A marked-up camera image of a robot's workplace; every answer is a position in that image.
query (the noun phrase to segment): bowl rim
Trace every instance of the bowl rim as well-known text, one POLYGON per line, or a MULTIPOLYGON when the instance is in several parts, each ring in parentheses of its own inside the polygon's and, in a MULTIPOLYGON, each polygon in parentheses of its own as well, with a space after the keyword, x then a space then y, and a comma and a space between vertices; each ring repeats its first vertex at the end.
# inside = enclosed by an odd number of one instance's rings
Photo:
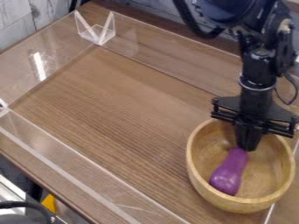
POLYGON ((278 199, 286 193, 290 185, 294 182, 294 178, 296 178, 296 156, 294 156, 292 147, 289 146, 286 140, 281 136, 278 136, 278 135, 276 135, 276 137, 277 137, 278 141, 282 142, 282 144, 284 144, 284 146, 286 148, 286 152, 288 152, 288 155, 290 157, 290 165, 292 165, 292 167, 290 167, 290 174, 289 174, 289 177, 288 177, 288 181, 284 183, 284 185, 280 187, 280 189, 276 192, 273 192, 272 194, 269 194, 268 196, 261 197, 261 198, 250 198, 250 199, 241 198, 241 197, 237 197, 237 196, 232 196, 232 195, 226 194, 225 192, 221 192, 220 190, 217 190, 210 185, 210 183, 206 181, 206 179, 202 177, 202 175, 200 174, 198 169, 196 168, 196 164, 193 162, 193 142, 194 142, 194 138, 197 137, 198 132, 201 131, 201 129, 205 126, 208 126, 209 124, 216 123, 216 122, 222 122, 222 121, 220 121, 217 119, 210 119, 206 122, 204 122, 197 127, 197 129, 194 130, 194 132, 191 133, 191 136, 189 138, 187 153, 186 153, 186 156, 187 156, 187 167, 190 169, 190 172, 193 173, 193 175, 198 179, 198 182, 201 182, 201 184, 205 186, 205 188, 214 195, 218 195, 225 200, 229 200, 232 202, 238 202, 238 203, 242 203, 242 204, 261 204, 261 203, 268 203, 269 201, 273 201, 273 200, 278 199))

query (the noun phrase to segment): purple object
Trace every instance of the purple object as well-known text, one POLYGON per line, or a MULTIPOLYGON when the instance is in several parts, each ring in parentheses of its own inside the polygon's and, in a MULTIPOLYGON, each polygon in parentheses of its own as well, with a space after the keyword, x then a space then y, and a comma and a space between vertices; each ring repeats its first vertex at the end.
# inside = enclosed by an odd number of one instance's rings
POLYGON ((221 192, 237 195, 248 163, 249 153, 238 147, 233 148, 222 165, 210 176, 210 185, 221 192))

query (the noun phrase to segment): acrylic bracket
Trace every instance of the acrylic bracket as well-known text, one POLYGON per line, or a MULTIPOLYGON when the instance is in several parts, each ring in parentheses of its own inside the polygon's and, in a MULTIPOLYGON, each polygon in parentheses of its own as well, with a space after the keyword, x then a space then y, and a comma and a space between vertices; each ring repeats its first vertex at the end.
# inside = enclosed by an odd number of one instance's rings
POLYGON ((109 14, 105 26, 98 24, 90 26, 87 20, 78 11, 75 11, 75 19, 79 35, 97 45, 103 46, 117 36, 117 22, 113 11, 109 14))

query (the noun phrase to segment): wooden bowl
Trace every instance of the wooden bowl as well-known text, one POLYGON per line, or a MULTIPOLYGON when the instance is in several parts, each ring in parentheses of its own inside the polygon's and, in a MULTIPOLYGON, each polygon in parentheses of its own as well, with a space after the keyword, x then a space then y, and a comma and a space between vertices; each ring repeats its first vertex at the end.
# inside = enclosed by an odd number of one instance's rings
POLYGON ((230 196, 218 191, 209 180, 236 146, 234 127, 229 122, 209 120, 204 123, 189 140, 189 175, 201 196, 214 206, 233 213, 250 214, 269 208, 286 193, 296 177, 296 158, 286 140, 266 135, 257 150, 249 153, 238 194, 230 196))

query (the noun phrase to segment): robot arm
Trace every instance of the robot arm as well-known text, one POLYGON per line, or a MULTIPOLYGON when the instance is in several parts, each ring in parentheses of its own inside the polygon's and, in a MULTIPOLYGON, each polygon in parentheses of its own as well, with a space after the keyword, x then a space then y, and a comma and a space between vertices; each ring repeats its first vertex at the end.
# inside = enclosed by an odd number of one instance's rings
POLYGON ((289 75, 296 65, 294 25, 284 0, 198 0, 200 15, 217 28, 205 32, 198 26, 185 0, 174 0, 186 24, 206 39, 230 29, 238 38, 244 71, 241 95, 214 99, 212 116, 236 126, 238 146, 257 149, 262 136, 276 133, 293 137, 298 117, 273 100, 277 78, 289 75))

